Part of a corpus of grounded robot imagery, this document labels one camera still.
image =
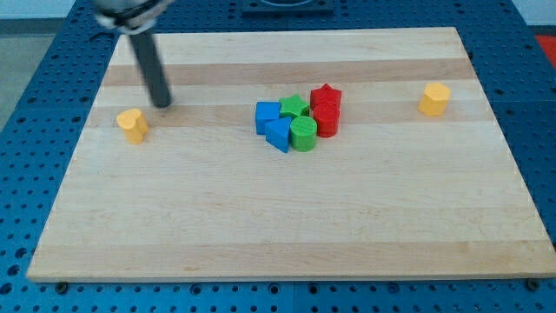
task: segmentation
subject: wooden board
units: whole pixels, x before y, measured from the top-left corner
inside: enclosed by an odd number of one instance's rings
[[[28,272],[39,282],[555,276],[556,254],[453,28],[157,37],[150,106],[121,39]],[[446,115],[417,110],[426,83]],[[308,153],[256,101],[331,83],[341,130]],[[115,124],[144,110],[145,142]]]

